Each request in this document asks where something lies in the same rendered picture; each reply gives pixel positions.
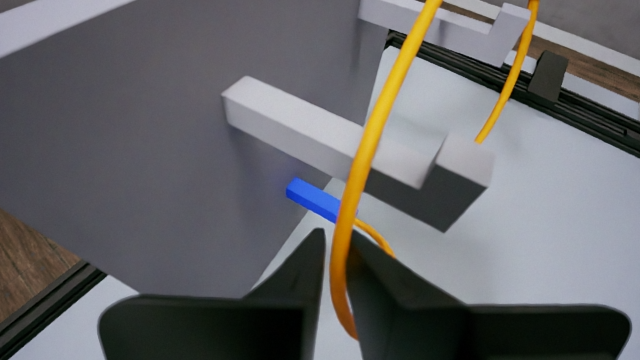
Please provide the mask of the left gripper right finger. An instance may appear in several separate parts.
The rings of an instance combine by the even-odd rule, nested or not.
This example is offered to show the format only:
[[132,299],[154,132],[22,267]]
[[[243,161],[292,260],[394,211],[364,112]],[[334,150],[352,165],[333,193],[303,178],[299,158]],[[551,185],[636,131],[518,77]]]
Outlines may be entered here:
[[629,316],[603,304],[467,304],[356,229],[345,282],[362,360],[599,353],[618,360],[632,333]]

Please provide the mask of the yellow patch cord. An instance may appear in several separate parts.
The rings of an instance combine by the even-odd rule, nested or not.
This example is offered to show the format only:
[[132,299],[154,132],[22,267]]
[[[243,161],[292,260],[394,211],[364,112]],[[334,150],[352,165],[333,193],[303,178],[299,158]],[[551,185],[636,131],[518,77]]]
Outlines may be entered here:
[[[426,1],[402,46],[365,127],[341,199],[331,246],[329,264],[330,296],[338,322],[348,336],[356,341],[358,341],[358,339],[346,296],[345,282],[349,241],[353,225],[369,234],[382,249],[396,258],[393,250],[377,231],[370,225],[355,218],[358,204],[369,168],[393,104],[442,1],[443,0]],[[511,94],[531,41],[538,6],[539,0],[528,0],[527,9],[532,10],[530,20],[522,32],[513,65],[500,97],[482,130],[473,141],[475,143],[480,145],[483,143],[499,118]]]

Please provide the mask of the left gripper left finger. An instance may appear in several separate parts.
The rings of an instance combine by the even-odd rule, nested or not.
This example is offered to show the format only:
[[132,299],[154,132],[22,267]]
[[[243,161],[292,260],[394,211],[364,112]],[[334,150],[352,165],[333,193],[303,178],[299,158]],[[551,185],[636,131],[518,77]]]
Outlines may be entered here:
[[112,303],[97,321],[104,359],[314,360],[326,243],[314,227],[242,298],[136,294]]

